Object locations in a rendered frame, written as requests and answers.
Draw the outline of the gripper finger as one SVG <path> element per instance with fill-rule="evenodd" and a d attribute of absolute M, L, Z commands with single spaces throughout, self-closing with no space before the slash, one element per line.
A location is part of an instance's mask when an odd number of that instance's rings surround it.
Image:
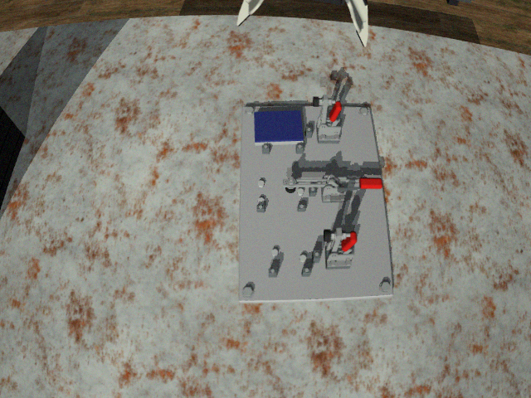
<path fill-rule="evenodd" d="M 368 40 L 368 2 L 367 0 L 345 0 L 348 4 L 356 32 L 363 47 Z"/>
<path fill-rule="evenodd" d="M 262 4 L 263 1 L 264 0 L 244 0 L 238 15 L 237 25 L 240 26 Z"/>

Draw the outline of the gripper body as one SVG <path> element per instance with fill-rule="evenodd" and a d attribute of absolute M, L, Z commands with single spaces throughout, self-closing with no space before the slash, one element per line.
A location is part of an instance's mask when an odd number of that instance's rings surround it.
<path fill-rule="evenodd" d="M 342 6 L 344 5 L 344 2 L 345 2 L 345 0 L 314 0 L 314 1 L 332 3 L 332 4 L 336 4 L 336 5 L 340 5 L 340 3 L 341 3 Z"/>

